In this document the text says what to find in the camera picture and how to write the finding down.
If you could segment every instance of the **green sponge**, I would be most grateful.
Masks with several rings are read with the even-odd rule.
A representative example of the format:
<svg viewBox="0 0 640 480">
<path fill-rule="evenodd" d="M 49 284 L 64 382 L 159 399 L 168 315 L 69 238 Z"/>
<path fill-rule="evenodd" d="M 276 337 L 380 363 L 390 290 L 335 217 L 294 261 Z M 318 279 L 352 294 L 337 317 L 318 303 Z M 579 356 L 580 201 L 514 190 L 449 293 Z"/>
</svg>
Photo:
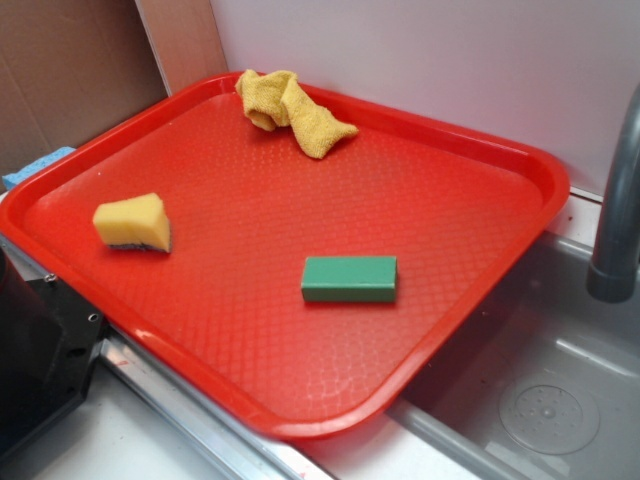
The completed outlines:
<svg viewBox="0 0 640 480">
<path fill-rule="evenodd" d="M 307 302 L 395 302 L 396 257 L 309 257 L 302 276 Z"/>
</svg>

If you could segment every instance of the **faucet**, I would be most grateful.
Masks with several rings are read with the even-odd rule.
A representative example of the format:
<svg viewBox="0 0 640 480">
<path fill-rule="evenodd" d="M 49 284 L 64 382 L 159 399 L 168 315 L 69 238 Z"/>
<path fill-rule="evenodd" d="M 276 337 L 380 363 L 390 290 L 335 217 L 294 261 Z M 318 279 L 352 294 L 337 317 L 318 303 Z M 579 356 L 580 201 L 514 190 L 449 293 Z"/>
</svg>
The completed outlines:
<svg viewBox="0 0 640 480">
<path fill-rule="evenodd" d="M 620 130 L 587 274 L 592 297 L 608 303 L 631 297 L 640 257 L 640 85 Z"/>
</svg>

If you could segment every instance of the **microfiber cloth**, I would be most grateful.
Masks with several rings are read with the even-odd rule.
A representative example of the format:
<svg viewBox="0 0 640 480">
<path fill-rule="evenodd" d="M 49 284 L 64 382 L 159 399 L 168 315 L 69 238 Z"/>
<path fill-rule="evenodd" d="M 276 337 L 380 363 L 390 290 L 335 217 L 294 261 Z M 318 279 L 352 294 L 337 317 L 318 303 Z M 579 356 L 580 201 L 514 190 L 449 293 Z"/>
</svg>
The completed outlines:
<svg viewBox="0 0 640 480">
<path fill-rule="evenodd" d="M 247 70 L 238 79 L 236 91 L 254 125 L 267 131 L 291 125 L 300 148 L 311 158 L 324 158 L 339 140 L 358 134 L 354 125 L 336 120 L 328 109 L 316 105 L 293 72 L 260 76 Z"/>
<path fill-rule="evenodd" d="M 280 98 L 292 78 L 298 76 L 285 70 L 262 77 L 254 70 L 247 70 L 240 76 L 236 91 L 242 97 L 245 116 L 256 127 L 272 132 L 276 127 L 289 126 L 289 115 Z"/>
</svg>

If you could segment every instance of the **sink drain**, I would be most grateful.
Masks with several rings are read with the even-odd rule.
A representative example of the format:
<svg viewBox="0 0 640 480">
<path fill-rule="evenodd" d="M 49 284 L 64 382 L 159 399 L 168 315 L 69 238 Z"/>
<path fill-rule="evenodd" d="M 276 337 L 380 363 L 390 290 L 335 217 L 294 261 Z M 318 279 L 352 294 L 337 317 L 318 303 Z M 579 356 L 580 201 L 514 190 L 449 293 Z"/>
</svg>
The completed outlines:
<svg viewBox="0 0 640 480">
<path fill-rule="evenodd" d="M 600 426 L 593 397 L 550 374 L 509 385 L 500 399 L 500 420 L 515 441 L 550 455 L 580 450 Z"/>
</svg>

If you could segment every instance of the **sink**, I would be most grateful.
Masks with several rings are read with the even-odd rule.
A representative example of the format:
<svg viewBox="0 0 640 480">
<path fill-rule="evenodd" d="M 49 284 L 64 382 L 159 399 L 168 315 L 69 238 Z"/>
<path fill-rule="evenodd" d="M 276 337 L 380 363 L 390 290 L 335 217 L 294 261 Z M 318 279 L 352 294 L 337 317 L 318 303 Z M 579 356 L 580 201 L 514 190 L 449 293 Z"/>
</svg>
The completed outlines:
<svg viewBox="0 0 640 480">
<path fill-rule="evenodd" d="M 592 299 L 590 255 L 545 233 L 391 415 L 482 478 L 638 478 L 640 294 Z"/>
</svg>

